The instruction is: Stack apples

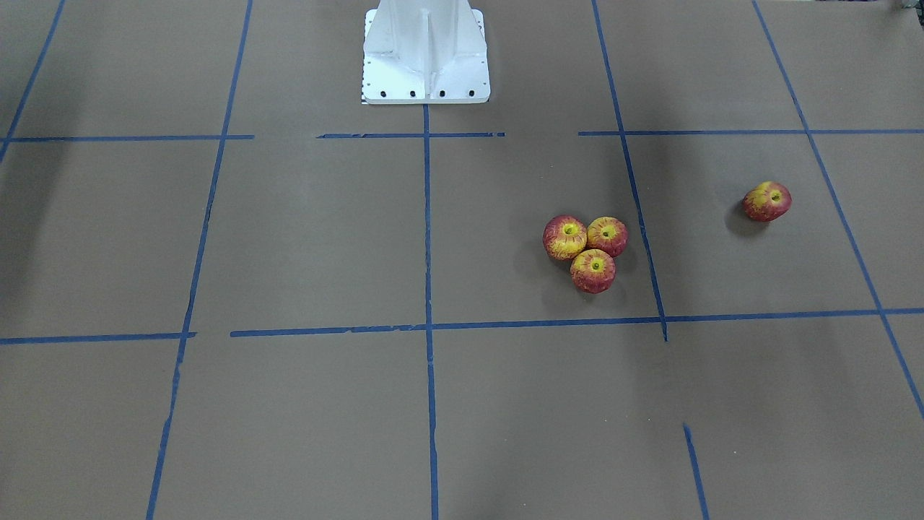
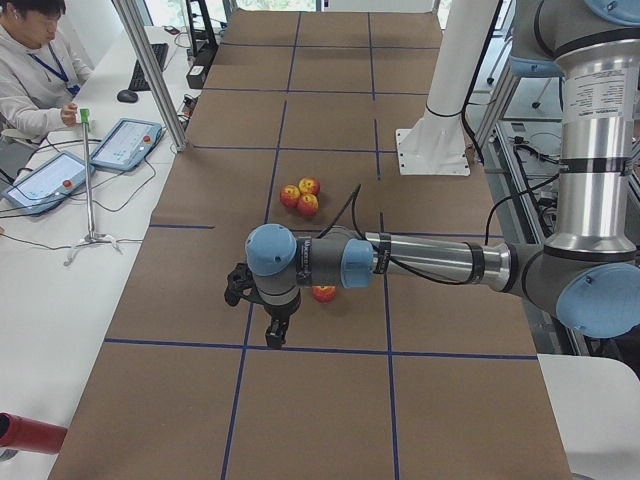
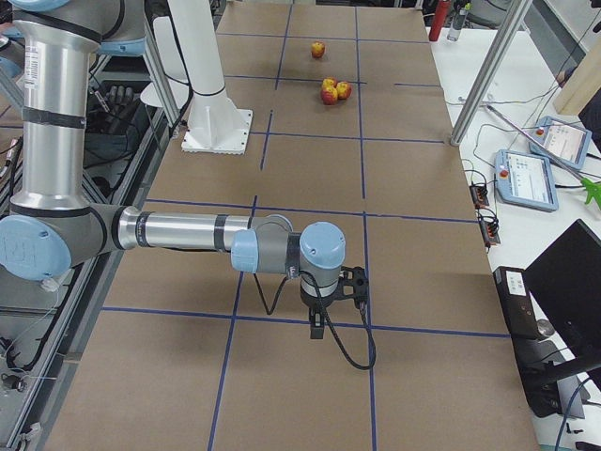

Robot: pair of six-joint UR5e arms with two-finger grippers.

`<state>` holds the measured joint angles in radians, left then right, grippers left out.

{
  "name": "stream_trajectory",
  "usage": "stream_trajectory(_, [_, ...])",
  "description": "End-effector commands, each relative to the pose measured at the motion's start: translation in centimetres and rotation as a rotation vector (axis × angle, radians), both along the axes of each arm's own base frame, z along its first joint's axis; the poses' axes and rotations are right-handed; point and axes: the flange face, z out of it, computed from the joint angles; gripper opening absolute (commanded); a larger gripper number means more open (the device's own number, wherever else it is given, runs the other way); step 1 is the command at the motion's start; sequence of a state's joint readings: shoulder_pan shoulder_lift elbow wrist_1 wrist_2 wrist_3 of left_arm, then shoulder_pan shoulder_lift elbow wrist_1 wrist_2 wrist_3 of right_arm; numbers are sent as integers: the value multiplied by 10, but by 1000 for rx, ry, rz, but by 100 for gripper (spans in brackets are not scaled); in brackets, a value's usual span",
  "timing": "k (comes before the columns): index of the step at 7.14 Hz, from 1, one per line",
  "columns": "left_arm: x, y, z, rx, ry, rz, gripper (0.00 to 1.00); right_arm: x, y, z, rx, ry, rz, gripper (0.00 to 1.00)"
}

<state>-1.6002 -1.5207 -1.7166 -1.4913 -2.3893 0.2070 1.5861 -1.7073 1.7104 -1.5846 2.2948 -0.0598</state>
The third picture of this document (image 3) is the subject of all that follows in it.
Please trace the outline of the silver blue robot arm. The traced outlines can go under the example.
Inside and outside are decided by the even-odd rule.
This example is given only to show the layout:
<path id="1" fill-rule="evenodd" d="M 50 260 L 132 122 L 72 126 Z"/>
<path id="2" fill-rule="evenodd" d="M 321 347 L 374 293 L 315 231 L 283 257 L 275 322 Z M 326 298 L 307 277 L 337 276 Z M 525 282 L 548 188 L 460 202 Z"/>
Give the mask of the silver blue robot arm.
<path id="1" fill-rule="evenodd" d="M 295 232 L 265 218 L 141 211 L 93 204 L 82 193 L 89 57 L 102 44 L 144 39 L 140 1 L 17 1 L 25 40 L 23 185 L 1 222 L 1 263 L 41 281 L 114 250 L 158 247 L 226 252 L 239 272 L 300 279 L 311 335 L 331 326 L 344 296 L 343 232 L 328 222 Z"/>

